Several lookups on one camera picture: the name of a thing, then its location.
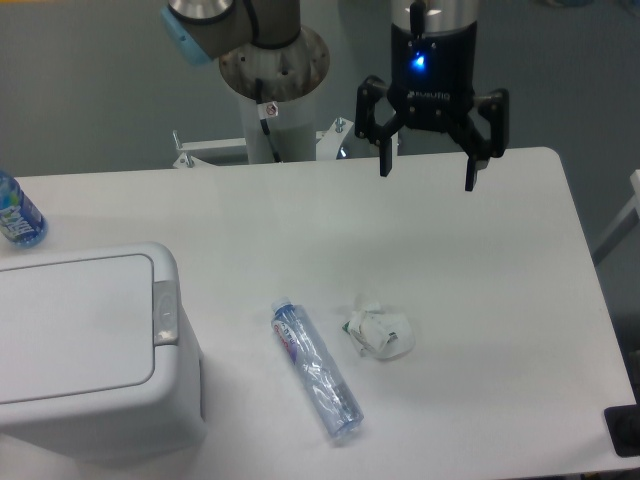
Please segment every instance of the blue led light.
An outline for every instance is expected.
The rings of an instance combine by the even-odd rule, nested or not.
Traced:
[[[417,73],[424,73],[427,71],[427,59],[424,55],[418,54],[416,58],[411,61],[411,69]]]

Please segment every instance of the plastic water bottle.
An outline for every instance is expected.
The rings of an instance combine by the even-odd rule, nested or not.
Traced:
[[[47,234],[47,222],[11,175],[0,170],[0,232],[14,245],[33,247]]]
[[[329,435],[340,438],[362,422],[360,406],[301,305],[284,297],[271,305],[271,326],[289,353]]]

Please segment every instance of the white table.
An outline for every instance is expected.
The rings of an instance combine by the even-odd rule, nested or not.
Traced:
[[[464,192],[460,154],[22,179],[51,224],[37,249],[155,240],[174,253],[206,356],[197,448],[95,466],[0,441],[20,479],[437,479],[640,466],[603,410],[634,398],[557,155],[508,151]],[[417,345],[359,358],[357,293],[404,310]],[[305,305],[365,414],[332,445],[273,338]]]

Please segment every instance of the transparent plastic bottle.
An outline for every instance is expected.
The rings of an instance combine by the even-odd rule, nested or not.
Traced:
[[[0,232],[14,245],[33,247],[47,234],[47,222],[18,182],[0,170]]]
[[[338,439],[362,422],[364,416],[322,338],[301,305],[284,297],[271,307],[271,326],[289,353],[309,398],[329,435]]]

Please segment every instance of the metal bracket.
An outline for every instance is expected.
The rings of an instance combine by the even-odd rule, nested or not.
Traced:
[[[598,266],[633,230],[633,227],[638,224],[639,217],[640,201],[634,195],[598,237],[596,247],[591,254],[595,266]]]
[[[316,160],[335,160],[344,158],[340,149],[344,139],[353,127],[353,122],[342,117],[336,118],[326,131],[316,132]],[[178,132],[173,132],[178,159],[173,163],[174,168],[194,168],[229,164],[223,157],[246,154],[247,142],[244,138],[230,138],[225,140],[211,140],[206,142],[182,143]],[[203,162],[199,158],[215,157],[214,164]]]

